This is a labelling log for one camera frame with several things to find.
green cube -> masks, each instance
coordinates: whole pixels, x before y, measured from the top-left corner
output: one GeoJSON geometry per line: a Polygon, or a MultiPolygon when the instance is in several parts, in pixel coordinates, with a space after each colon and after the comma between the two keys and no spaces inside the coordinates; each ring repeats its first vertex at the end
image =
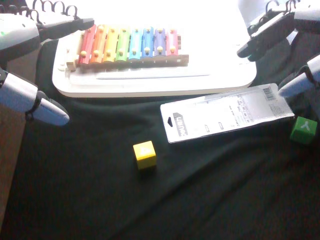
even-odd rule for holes
{"type": "Polygon", "coordinates": [[[305,145],[311,143],[316,135],[317,125],[318,123],[316,121],[298,116],[290,139],[305,145]]]}

green block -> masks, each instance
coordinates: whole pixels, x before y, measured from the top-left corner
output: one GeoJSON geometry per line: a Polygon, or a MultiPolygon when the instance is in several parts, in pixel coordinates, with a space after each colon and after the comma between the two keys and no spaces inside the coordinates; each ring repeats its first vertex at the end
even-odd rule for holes
{"type": "Polygon", "coordinates": [[[119,32],[118,45],[116,47],[116,61],[127,61],[128,49],[130,41],[129,29],[123,28],[119,32]]]}
{"type": "Polygon", "coordinates": [[[316,121],[298,116],[291,132],[290,140],[305,145],[311,143],[316,135],[317,125],[316,121]]]}

barcode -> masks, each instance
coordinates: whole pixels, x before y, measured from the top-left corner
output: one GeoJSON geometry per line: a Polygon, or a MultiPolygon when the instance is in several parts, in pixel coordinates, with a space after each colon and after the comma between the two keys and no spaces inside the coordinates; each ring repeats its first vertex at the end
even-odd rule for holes
{"type": "Polygon", "coordinates": [[[272,101],[272,100],[276,99],[276,97],[270,87],[264,88],[263,92],[264,92],[265,98],[268,101],[272,101]]]}

xylophone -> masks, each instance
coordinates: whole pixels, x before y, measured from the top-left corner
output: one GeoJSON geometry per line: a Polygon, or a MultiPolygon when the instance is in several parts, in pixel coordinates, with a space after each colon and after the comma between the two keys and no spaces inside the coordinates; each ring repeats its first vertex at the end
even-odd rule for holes
{"type": "Polygon", "coordinates": [[[69,37],[66,68],[148,68],[187,66],[188,54],[180,54],[181,36],[176,29],[94,25],[69,37]]]}

black hang hole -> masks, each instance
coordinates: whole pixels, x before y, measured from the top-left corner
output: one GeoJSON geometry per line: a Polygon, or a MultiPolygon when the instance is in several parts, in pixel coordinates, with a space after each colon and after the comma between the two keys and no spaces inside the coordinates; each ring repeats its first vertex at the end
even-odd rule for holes
{"type": "Polygon", "coordinates": [[[168,124],[170,125],[170,127],[173,127],[171,117],[168,118],[168,124]]]}

